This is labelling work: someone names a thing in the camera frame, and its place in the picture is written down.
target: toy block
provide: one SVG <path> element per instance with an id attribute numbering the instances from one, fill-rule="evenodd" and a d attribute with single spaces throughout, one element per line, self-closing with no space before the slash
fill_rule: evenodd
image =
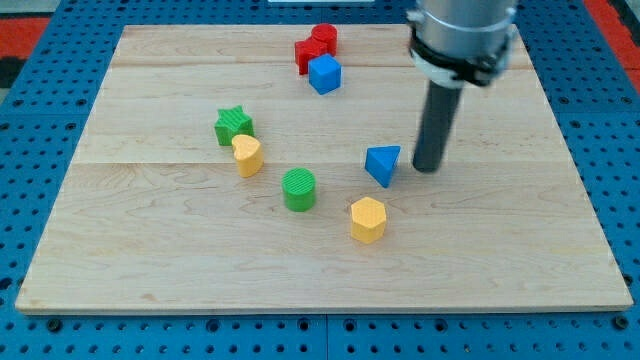
<path id="1" fill-rule="evenodd" d="M 309 61 L 309 83 L 320 95 L 340 87 L 342 66 L 333 56 L 324 54 Z"/>
<path id="2" fill-rule="evenodd" d="M 351 204 L 351 237 L 365 244 L 380 239 L 387 225 L 384 204 L 364 197 Z"/>
<path id="3" fill-rule="evenodd" d="M 307 211 L 316 202 L 316 179 L 308 169 L 291 169 L 282 178 L 282 191 L 287 209 Z"/>
<path id="4" fill-rule="evenodd" d="M 306 75 L 309 73 L 309 61 L 327 53 L 327 44 L 308 38 L 307 40 L 295 43 L 295 57 L 298 65 L 298 73 Z"/>
<path id="5" fill-rule="evenodd" d="M 253 120 L 242 111 L 240 105 L 231 109 L 218 109 L 218 121 L 214 129 L 220 146 L 231 146 L 231 139 L 236 135 L 254 136 Z"/>
<path id="6" fill-rule="evenodd" d="M 398 163 L 398 155 L 400 146 L 397 145 L 368 148 L 364 168 L 383 188 L 387 188 Z"/>
<path id="7" fill-rule="evenodd" d="M 311 37 L 327 44 L 327 52 L 331 56 L 338 53 L 338 30 L 331 24 L 318 24 L 311 29 Z"/>
<path id="8" fill-rule="evenodd" d="M 249 135 L 236 135 L 231 139 L 233 157 L 238 165 L 238 174 L 242 177 L 255 175 L 264 163 L 262 144 Z"/>

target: wooden board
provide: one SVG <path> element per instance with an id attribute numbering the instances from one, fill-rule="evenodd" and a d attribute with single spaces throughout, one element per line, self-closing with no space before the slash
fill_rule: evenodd
<path id="1" fill-rule="evenodd" d="M 621 310 L 632 299 L 521 42 L 469 86 L 442 170 L 409 165 L 426 79 L 403 25 L 340 26 L 343 87 L 296 73 L 310 26 L 125 28 L 22 286 L 27 314 Z M 236 175 L 216 110 L 242 104 L 266 164 Z M 366 148 L 401 144 L 382 189 Z M 311 169 L 288 211 L 280 179 Z M 383 201 L 385 237 L 349 237 Z"/>

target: yellow heart block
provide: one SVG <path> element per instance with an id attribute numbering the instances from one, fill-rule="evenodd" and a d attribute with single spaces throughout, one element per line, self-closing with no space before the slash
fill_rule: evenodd
<path id="1" fill-rule="evenodd" d="M 364 197 L 351 204 L 351 237 L 365 244 L 380 239 L 387 225 L 384 204 Z"/>
<path id="2" fill-rule="evenodd" d="M 256 138 L 249 135 L 236 135 L 231 139 L 231 146 L 233 146 L 233 157 L 236 159 L 240 176 L 251 177 L 262 168 L 264 164 L 262 144 Z"/>

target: red surface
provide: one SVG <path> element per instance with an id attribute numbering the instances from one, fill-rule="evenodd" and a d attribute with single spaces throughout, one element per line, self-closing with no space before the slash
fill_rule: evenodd
<path id="1" fill-rule="evenodd" d="M 49 18 L 0 20 L 0 58 L 27 59 L 49 24 Z"/>
<path id="2" fill-rule="evenodd" d="M 607 0 L 584 0 L 602 35 L 616 54 L 629 79 L 640 92 L 640 48 L 633 43 L 631 32 L 620 21 L 618 11 Z"/>
<path id="3" fill-rule="evenodd" d="M 311 37 L 327 44 L 327 51 L 331 56 L 338 52 L 338 29 L 331 24 L 318 24 L 311 29 Z"/>
<path id="4" fill-rule="evenodd" d="M 309 73 L 309 61 L 320 55 L 327 53 L 327 44 L 308 38 L 303 41 L 296 41 L 295 44 L 296 64 L 298 64 L 298 73 L 306 75 Z"/>

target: green star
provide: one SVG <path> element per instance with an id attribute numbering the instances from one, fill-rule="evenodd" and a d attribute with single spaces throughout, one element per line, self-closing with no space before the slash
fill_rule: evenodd
<path id="1" fill-rule="evenodd" d="M 241 105 L 218 109 L 218 121 L 214 129 L 220 146 L 231 146 L 231 139 L 236 135 L 254 136 L 252 119 L 242 111 Z"/>

